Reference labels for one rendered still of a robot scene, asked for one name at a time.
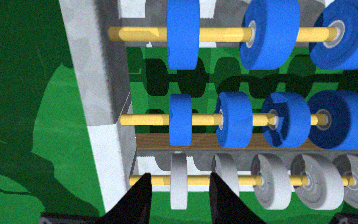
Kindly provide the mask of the brown wooden bar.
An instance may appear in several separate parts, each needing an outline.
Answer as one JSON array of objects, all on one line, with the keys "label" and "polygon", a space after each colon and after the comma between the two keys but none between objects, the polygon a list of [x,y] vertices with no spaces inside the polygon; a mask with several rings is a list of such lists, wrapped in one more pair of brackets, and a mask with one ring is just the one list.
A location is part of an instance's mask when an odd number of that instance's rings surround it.
[{"label": "brown wooden bar", "polygon": [[306,141],[295,148],[276,148],[268,144],[263,133],[252,133],[244,148],[222,148],[216,133],[192,133],[189,146],[171,146],[169,133],[135,133],[137,150],[327,150],[316,146],[307,137]]}]

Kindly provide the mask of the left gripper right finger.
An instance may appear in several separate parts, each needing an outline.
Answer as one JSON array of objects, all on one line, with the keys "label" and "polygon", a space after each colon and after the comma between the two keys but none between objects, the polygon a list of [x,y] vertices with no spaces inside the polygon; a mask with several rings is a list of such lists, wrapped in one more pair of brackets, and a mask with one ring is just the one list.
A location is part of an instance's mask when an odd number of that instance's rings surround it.
[{"label": "left gripper right finger", "polygon": [[252,212],[217,173],[210,173],[212,224],[267,224]]}]

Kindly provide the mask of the blue wheel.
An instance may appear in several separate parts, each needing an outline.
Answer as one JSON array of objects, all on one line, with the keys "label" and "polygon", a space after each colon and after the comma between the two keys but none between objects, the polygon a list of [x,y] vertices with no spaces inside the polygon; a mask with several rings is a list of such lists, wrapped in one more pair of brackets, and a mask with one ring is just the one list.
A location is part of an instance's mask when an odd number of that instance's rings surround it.
[{"label": "blue wheel", "polygon": [[169,100],[169,141],[171,146],[189,146],[192,139],[190,94],[171,94]]},{"label": "blue wheel", "polygon": [[327,150],[358,148],[358,92],[323,90],[314,94],[307,104],[311,114],[323,114],[324,125],[311,125],[308,138]]},{"label": "blue wheel", "polygon": [[273,92],[262,105],[261,113],[272,113],[272,126],[261,126],[266,141],[276,148],[302,145],[310,132],[311,114],[305,99],[295,92]]},{"label": "blue wheel", "polygon": [[253,129],[251,102],[242,91],[223,91],[219,94],[215,113],[221,114],[221,125],[216,135],[222,148],[244,148],[248,145]]}]

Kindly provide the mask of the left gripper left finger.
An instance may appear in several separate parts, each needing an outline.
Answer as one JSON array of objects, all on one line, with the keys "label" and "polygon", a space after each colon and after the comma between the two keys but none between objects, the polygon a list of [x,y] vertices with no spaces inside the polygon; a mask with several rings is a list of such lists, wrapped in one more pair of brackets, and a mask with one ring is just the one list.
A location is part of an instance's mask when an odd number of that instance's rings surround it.
[{"label": "left gripper left finger", "polygon": [[149,224],[151,173],[144,173],[126,194],[93,224]]}]

